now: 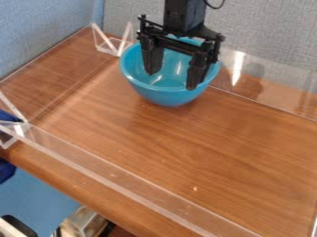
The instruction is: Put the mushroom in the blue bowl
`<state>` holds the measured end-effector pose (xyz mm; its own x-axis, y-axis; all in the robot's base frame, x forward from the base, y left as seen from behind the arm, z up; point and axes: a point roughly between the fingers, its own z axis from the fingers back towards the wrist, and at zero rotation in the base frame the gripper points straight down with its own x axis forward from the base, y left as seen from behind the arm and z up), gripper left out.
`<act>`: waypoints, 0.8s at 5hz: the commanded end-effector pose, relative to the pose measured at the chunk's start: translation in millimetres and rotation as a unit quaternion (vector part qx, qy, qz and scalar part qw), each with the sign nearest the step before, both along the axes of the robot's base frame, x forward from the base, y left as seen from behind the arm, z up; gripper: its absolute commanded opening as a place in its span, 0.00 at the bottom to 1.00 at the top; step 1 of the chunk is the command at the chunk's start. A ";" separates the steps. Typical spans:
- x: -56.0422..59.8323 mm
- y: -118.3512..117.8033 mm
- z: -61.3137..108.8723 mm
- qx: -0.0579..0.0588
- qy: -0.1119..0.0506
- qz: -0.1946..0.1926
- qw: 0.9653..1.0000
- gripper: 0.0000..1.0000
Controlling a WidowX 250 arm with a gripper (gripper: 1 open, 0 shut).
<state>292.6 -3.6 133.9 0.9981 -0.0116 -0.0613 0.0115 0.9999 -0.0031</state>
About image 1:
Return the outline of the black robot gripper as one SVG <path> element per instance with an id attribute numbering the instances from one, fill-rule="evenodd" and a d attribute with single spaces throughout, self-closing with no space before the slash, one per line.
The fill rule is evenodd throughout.
<path id="1" fill-rule="evenodd" d="M 205 80 L 210 63 L 219 61 L 225 36 L 205 25 L 208 7 L 221 8 L 209 0 L 165 0 L 164 21 L 157 23 L 141 14 L 138 40 L 149 75 L 162 68 L 164 50 L 193 56 L 188 70 L 186 88 L 192 91 Z"/>

